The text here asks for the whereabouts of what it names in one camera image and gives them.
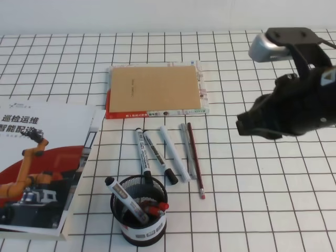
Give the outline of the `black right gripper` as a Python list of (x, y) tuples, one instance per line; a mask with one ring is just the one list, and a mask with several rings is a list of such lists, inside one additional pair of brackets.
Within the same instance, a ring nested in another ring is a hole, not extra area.
[(297, 73), (277, 78), (272, 93), (237, 115), (239, 135), (280, 139), (335, 124), (335, 66), (317, 43), (289, 49)]

